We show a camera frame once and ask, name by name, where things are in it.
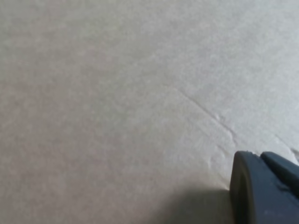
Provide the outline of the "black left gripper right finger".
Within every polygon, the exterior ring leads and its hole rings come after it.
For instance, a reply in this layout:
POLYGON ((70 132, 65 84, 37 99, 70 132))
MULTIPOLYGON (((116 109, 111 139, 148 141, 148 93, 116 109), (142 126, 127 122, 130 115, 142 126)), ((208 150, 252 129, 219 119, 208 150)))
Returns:
POLYGON ((260 157, 292 194, 299 198, 299 166, 274 152, 263 152, 260 157))

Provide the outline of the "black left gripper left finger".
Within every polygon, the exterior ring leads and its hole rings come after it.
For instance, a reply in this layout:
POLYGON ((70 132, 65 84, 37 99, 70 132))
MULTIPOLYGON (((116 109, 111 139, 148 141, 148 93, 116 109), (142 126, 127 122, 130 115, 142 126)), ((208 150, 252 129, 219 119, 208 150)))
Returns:
POLYGON ((229 193, 235 223, 297 224, 299 199, 260 156, 248 151, 234 155, 229 193))

